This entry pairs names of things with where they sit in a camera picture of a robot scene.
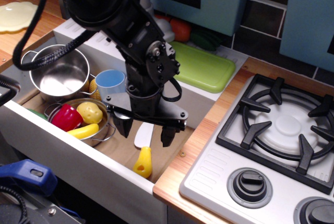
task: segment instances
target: white plate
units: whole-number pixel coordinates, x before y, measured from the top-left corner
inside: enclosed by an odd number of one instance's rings
[[[0,31],[14,32],[28,27],[37,5],[30,2],[12,2],[0,6]]]

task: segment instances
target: white knife blade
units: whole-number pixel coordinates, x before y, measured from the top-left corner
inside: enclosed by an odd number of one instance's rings
[[[151,145],[151,138],[154,124],[143,122],[135,137],[135,146],[138,148],[149,147]]]

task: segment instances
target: dark tile wall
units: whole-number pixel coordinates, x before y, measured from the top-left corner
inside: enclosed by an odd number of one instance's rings
[[[334,86],[334,73],[279,53],[286,9],[269,0],[248,0],[240,28],[224,46]]]
[[[279,53],[288,0],[248,0],[241,27],[224,46],[334,86],[334,73]]]

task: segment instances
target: blue clamp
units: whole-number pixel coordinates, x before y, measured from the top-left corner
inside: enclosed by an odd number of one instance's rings
[[[0,185],[17,185],[31,193],[50,196],[57,186],[57,177],[50,168],[26,159],[0,167]]]

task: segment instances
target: yellow knife handle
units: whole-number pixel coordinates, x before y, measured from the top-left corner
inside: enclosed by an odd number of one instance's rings
[[[152,157],[151,157],[151,148],[142,147],[139,158],[136,161],[132,170],[135,173],[138,173],[144,178],[147,178],[152,173]]]

